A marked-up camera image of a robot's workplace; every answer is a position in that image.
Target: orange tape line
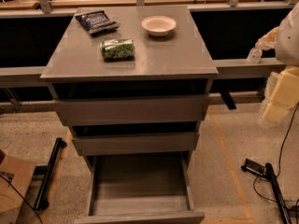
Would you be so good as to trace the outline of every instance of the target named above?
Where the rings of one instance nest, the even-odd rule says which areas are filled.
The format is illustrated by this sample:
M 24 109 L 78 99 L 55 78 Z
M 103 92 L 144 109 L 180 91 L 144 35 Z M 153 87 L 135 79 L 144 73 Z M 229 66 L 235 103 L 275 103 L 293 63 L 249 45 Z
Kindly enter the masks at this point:
M 211 106 L 208 108 L 208 114 L 209 114 L 209 116 L 212 119 L 212 122 L 214 124 L 214 127 L 215 127 L 215 130 L 216 130 L 218 139 L 219 139 L 219 141 L 221 143 L 221 148 L 222 148 L 222 151 L 223 151 L 223 154 L 224 154 L 224 158 L 226 159 L 226 162 L 228 164 L 228 168 L 230 170 L 232 179 L 234 181 L 235 188 L 236 188 L 237 194 L 239 196 L 239 199 L 242 202 L 242 206 L 243 206 L 243 209 L 244 209 L 244 212 L 245 212 L 245 216 L 246 216 L 246 218 L 248 220 L 248 223 L 254 223 L 252 214 L 251 214 L 251 212 L 249 210 L 249 204 L 248 204 L 247 199 L 245 197 L 244 190 L 242 189 L 240 181 L 239 181 L 239 179 L 237 177 L 237 174 L 236 174 L 236 171 L 235 171 L 235 167 L 234 167 L 234 164 L 232 162 L 229 150 L 228 150 L 227 145 L 226 145 L 226 143 L 225 143 L 225 141 L 223 139 L 223 136 L 221 134 L 221 129 L 219 127 L 219 124 L 217 122 L 217 119 L 216 119 L 216 116 L 214 114 L 213 108 Z

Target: bowl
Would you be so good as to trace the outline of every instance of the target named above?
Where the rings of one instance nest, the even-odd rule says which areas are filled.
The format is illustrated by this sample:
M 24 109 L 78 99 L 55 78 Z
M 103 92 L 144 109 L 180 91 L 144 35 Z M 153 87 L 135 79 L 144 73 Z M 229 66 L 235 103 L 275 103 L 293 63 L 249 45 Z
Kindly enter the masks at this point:
M 152 36 L 166 36 L 177 26 L 176 21 L 166 16 L 152 16 L 144 19 L 142 27 Z

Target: packaged food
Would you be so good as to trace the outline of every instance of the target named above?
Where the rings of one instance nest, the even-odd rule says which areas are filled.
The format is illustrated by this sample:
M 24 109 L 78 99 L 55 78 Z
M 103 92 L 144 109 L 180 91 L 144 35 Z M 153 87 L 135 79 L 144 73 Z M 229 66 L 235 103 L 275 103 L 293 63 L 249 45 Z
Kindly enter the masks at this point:
M 115 30 L 121 25 L 120 23 L 111 21 L 104 10 L 77 14 L 75 15 L 75 18 L 81 23 L 84 29 L 89 32 L 89 34 Z
M 126 59 L 135 55 L 132 39 L 111 39 L 100 43 L 100 51 L 105 60 Z

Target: white robot part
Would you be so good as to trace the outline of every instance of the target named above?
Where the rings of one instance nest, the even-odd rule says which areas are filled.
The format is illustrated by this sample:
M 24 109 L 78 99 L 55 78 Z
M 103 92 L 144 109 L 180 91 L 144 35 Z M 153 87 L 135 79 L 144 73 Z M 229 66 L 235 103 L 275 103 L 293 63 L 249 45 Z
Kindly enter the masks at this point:
M 275 53 L 277 60 L 299 66 L 299 3 L 278 27 Z
M 257 64 L 260 62 L 262 58 L 263 50 L 274 49 L 277 43 L 276 42 L 277 33 L 278 33 L 278 27 L 272 29 L 262 38 L 258 39 L 258 41 L 255 43 L 254 48 L 251 49 L 251 51 L 249 52 L 247 61 L 252 64 Z
M 285 63 L 287 68 L 279 75 L 268 78 L 267 86 L 271 86 L 273 80 L 277 83 L 269 98 L 265 99 L 261 106 L 259 123 L 262 127 L 279 124 L 299 103 L 299 3 L 274 32 L 276 58 Z

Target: black metal leg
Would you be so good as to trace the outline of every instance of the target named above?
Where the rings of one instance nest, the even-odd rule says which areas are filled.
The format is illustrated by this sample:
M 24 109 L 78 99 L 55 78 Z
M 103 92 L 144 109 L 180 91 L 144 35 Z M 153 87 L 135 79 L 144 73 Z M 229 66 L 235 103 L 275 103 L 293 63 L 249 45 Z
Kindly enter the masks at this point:
M 41 166 L 40 168 L 36 167 L 37 169 L 35 170 L 35 175 L 44 175 L 44 178 L 36 197 L 36 203 L 34 206 L 35 210 L 45 210 L 49 206 L 49 202 L 47 198 L 45 198 L 47 187 L 50 182 L 50 177 L 57 159 L 57 155 L 59 153 L 59 149 L 65 147 L 66 142 L 63 141 L 62 138 L 57 138 L 53 151 L 50 155 L 48 166 Z
M 283 200 L 283 197 L 282 197 L 282 194 L 281 194 L 281 191 L 280 191 L 280 188 L 279 188 L 277 177 L 276 177 L 276 175 L 273 171 L 273 167 L 270 163 L 267 163 L 265 165 L 265 167 L 266 167 L 266 177 L 271 182 L 271 186 L 272 186 L 275 198 L 276 198 L 277 203 L 278 203 L 278 208 L 279 208 L 283 223 L 284 224 L 292 224 L 292 222 L 290 220 L 289 213 L 288 213 L 287 206 L 286 206 L 286 204 Z
M 228 92 L 227 89 L 222 88 L 219 90 L 219 93 L 221 94 L 221 97 L 222 97 L 224 103 L 226 103 L 226 105 L 229 109 L 236 109 L 235 102 L 234 102 L 230 92 Z

